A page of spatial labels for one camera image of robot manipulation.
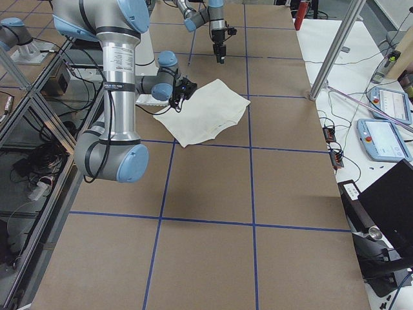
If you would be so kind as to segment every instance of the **white cloth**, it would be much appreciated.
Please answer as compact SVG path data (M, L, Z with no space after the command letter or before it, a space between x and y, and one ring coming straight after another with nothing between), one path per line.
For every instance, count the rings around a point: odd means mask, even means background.
M214 139L222 130L237 125L250 104L220 79L201 87L183 103L181 113L170 109L154 116L186 147Z

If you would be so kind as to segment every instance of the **metal cylinder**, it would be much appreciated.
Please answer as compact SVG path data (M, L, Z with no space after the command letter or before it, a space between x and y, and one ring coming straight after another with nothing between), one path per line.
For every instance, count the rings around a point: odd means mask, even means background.
M341 51L341 48L343 47L343 44L348 37L348 34L350 33L354 25L354 22L356 21L357 16L359 15L365 3L366 0L352 0L350 8L348 9L344 20L340 24L340 27L333 40L333 43L331 44L330 49L328 50L323 65L321 66L320 71L318 72L318 75L316 77L316 80L314 81L314 84L311 88L309 94L310 100L317 99L318 94L320 93L325 81L327 80L328 75L330 74L334 62L336 61Z
M112 120L111 141L139 141L135 126L135 47L139 39L116 32L100 32L97 37L103 49L105 88L113 89L105 94L105 132L100 140L108 140Z

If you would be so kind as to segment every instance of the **white label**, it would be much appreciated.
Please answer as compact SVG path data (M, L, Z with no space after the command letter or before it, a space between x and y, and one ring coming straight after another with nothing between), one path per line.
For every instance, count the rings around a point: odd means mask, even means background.
M344 189L347 191L347 194L350 196L351 200L359 199L359 191L353 183L344 184Z
M105 71L133 73L134 51L130 48L106 46L103 48L103 65Z

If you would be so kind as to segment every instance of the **white power adapter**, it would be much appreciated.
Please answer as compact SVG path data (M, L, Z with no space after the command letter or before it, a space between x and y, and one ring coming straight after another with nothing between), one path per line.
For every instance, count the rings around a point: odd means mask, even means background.
M46 190L50 188L49 184L46 184L43 181L38 181L36 188L28 195L28 199L32 201L37 201L40 197L43 196Z

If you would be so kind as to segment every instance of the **robot arm label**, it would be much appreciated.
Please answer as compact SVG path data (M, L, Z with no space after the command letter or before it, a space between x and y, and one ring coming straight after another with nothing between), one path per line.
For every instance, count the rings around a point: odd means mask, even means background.
M118 46L103 47L105 70L134 73L134 51Z

